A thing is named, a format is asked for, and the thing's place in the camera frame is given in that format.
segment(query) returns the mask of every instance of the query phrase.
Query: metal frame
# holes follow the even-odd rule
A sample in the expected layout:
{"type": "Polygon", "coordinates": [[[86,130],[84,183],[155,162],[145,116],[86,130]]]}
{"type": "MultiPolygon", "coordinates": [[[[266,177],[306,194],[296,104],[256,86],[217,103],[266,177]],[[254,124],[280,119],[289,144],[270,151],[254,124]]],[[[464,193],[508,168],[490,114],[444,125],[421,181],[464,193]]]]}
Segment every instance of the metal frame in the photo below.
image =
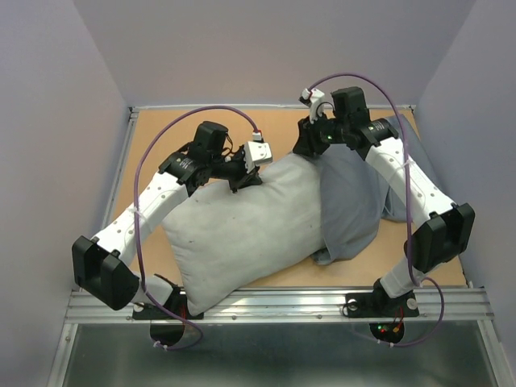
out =
{"type": "MultiPolygon", "coordinates": [[[[142,110],[192,110],[198,107],[210,105],[209,103],[195,103],[195,104],[179,104],[179,105],[160,105],[160,106],[137,106],[133,107],[132,111],[138,113],[142,110]]],[[[284,104],[284,103],[218,103],[217,105],[232,106],[237,109],[306,109],[308,107],[302,103],[284,104]]],[[[396,105],[398,109],[414,111],[416,105],[396,105]]],[[[368,105],[369,109],[392,109],[391,105],[368,105]]]]}
{"type": "MultiPolygon", "coordinates": [[[[139,111],[192,109],[198,105],[141,106],[131,108],[127,124],[127,133],[119,159],[117,174],[110,192],[102,225],[106,226],[113,213],[118,197],[120,181],[131,146],[139,111]]],[[[244,109],[303,109],[300,105],[233,105],[244,109]]],[[[413,109],[413,106],[399,106],[413,109]]],[[[370,106],[371,109],[386,109],[390,106],[370,106]]],[[[323,288],[253,288],[239,289],[230,294],[205,312],[199,324],[245,324],[245,323],[370,323],[377,318],[349,319],[342,314],[342,305],[349,292],[367,292],[364,287],[323,287],[323,288]]],[[[503,347],[497,339],[493,326],[493,311],[484,289],[462,287],[444,287],[447,301],[444,320],[477,321],[486,354],[498,385],[516,386],[510,371],[503,347]]],[[[415,291],[421,315],[406,318],[407,321],[436,321],[439,317],[440,298],[435,289],[417,289],[415,291]]],[[[87,292],[72,292],[69,307],[64,318],[64,327],[52,365],[48,387],[61,387],[65,382],[66,371],[73,350],[73,343],[79,324],[141,324],[145,321],[132,319],[132,306],[113,311],[87,292]]],[[[178,323],[159,321],[159,323],[178,323]]]]}
{"type": "MultiPolygon", "coordinates": [[[[365,287],[250,288],[239,289],[204,313],[197,324],[257,323],[377,323],[392,318],[347,318],[342,313],[347,293],[370,292],[365,287]]],[[[483,289],[448,287],[445,321],[491,321],[494,317],[483,289]]],[[[420,316],[408,321],[437,321],[441,310],[439,293],[432,288],[415,291],[420,316]]],[[[148,324],[133,320],[131,305],[115,311],[97,298],[75,292],[70,298],[66,323],[72,324],[148,324]]],[[[181,323],[177,320],[153,323],[181,323]]]]}

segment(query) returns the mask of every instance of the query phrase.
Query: black bracket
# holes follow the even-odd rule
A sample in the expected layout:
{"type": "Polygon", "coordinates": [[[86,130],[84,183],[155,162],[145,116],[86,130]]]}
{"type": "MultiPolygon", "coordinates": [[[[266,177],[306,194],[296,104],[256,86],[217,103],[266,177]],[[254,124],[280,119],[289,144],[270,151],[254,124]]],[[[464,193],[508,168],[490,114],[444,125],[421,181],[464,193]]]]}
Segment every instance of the black bracket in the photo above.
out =
{"type": "Polygon", "coordinates": [[[293,146],[292,152],[296,155],[306,157],[316,157],[322,155],[330,144],[321,141],[320,131],[327,125],[328,120],[323,114],[315,123],[310,123],[308,117],[298,121],[299,137],[296,144],[293,146]]]}
{"type": "Polygon", "coordinates": [[[177,182],[185,185],[189,196],[211,178],[228,180],[234,193],[250,185],[260,185],[259,168],[247,171],[243,145],[236,152],[230,150],[231,158],[226,160],[228,155],[223,155],[226,138],[229,139],[226,127],[203,122],[198,126],[193,141],[167,157],[159,172],[177,177],[177,182]]]}
{"type": "Polygon", "coordinates": [[[414,267],[423,273],[452,260],[468,246],[475,211],[468,203],[451,206],[443,214],[430,214],[431,219],[412,234],[414,267]]]}
{"type": "MultiPolygon", "coordinates": [[[[170,295],[167,302],[164,304],[166,310],[170,310],[172,313],[177,314],[182,318],[188,320],[202,320],[204,314],[198,314],[193,316],[188,311],[186,305],[186,295],[179,294],[180,288],[174,288],[174,291],[170,295]]],[[[139,304],[142,309],[140,311],[133,310],[132,318],[137,321],[150,321],[150,320],[170,320],[173,319],[169,315],[163,313],[161,310],[150,304],[139,304]]]]}
{"type": "Polygon", "coordinates": [[[120,310],[136,295],[139,278],[119,260],[120,252],[108,252],[97,240],[79,237],[72,246],[75,283],[113,310],[120,310]]]}
{"type": "Polygon", "coordinates": [[[404,317],[419,316],[414,292],[390,298],[381,286],[380,280],[377,280],[371,293],[346,293],[343,315],[349,318],[394,318],[399,317],[400,308],[404,317]]]}

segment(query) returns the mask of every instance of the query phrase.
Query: wooden board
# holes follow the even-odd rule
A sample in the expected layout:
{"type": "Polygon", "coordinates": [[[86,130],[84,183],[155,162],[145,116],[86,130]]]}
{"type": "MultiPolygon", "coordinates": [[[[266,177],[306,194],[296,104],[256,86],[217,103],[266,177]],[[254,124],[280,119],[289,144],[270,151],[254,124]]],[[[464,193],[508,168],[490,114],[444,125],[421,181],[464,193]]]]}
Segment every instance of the wooden board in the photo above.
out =
{"type": "MultiPolygon", "coordinates": [[[[131,142],[127,163],[117,198],[114,218],[119,216],[132,203],[132,185],[135,169],[144,150],[156,134],[170,121],[185,113],[186,110],[142,110],[139,113],[135,134],[131,142]]],[[[275,160],[279,160],[292,150],[298,138],[299,119],[306,117],[307,110],[246,110],[264,133],[270,143],[275,160]]],[[[387,117],[391,110],[371,110],[372,119],[387,117]]],[[[402,111],[415,127],[414,117],[409,110],[402,111]]],[[[204,120],[215,121],[230,130],[235,145],[249,141],[251,127],[238,115],[224,110],[213,110],[196,114],[178,123],[164,134],[149,154],[140,175],[140,191],[144,189],[157,166],[181,145],[194,137],[198,124],[204,120]]],[[[299,264],[261,278],[251,285],[257,286],[360,286],[372,285],[374,281],[388,272],[402,256],[402,246],[406,240],[406,227],[403,223],[381,221],[375,240],[354,260],[336,261],[328,266],[317,266],[307,257],[299,264]]],[[[146,273],[159,273],[171,281],[182,284],[181,274],[174,260],[173,251],[162,227],[144,243],[144,262],[146,273]]],[[[136,260],[131,266],[138,270],[136,260]]],[[[465,285],[464,275],[458,259],[438,268],[433,278],[441,285],[465,285]]]]}

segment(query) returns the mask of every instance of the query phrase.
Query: white wall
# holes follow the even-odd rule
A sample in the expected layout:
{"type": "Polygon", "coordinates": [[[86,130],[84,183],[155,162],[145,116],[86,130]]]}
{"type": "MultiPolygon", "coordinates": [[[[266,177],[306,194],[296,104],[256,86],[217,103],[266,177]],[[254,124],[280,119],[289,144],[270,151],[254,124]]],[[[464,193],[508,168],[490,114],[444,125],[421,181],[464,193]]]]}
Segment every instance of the white wall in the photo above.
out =
{"type": "MultiPolygon", "coordinates": [[[[74,0],[131,106],[297,103],[337,71],[416,103],[473,0],[74,0]]],[[[331,90],[343,81],[328,85],[331,90]]],[[[368,102],[385,104],[368,92],[368,102]]]]}
{"type": "Polygon", "coordinates": [[[126,104],[72,0],[0,2],[0,385],[46,384],[126,104]]]}
{"type": "Polygon", "coordinates": [[[447,190],[476,222],[462,264],[516,369],[516,2],[478,0],[416,109],[447,190]]]}

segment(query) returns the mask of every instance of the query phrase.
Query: cable clip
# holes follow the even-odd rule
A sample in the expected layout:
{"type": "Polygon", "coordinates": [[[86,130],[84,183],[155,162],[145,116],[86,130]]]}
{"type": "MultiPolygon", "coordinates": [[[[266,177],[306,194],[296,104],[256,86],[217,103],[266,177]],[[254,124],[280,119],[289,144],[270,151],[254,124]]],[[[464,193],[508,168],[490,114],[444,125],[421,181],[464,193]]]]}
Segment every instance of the cable clip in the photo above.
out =
{"type": "Polygon", "coordinates": [[[127,211],[129,211],[132,214],[138,214],[139,219],[140,219],[140,221],[139,221],[139,228],[141,229],[142,221],[143,221],[143,224],[145,226],[147,226],[148,230],[152,233],[151,225],[149,224],[147,217],[141,211],[137,210],[136,207],[134,207],[134,206],[131,207],[131,208],[128,208],[127,211]]]}
{"type": "Polygon", "coordinates": [[[257,143],[263,143],[264,136],[262,135],[261,131],[254,131],[252,133],[252,140],[256,141],[257,143]]]}
{"type": "Polygon", "coordinates": [[[400,169],[405,169],[405,167],[407,165],[411,166],[412,164],[415,164],[415,161],[412,159],[408,159],[405,163],[403,163],[402,165],[400,165],[399,167],[394,169],[394,174],[396,174],[396,172],[399,171],[400,169]]]}

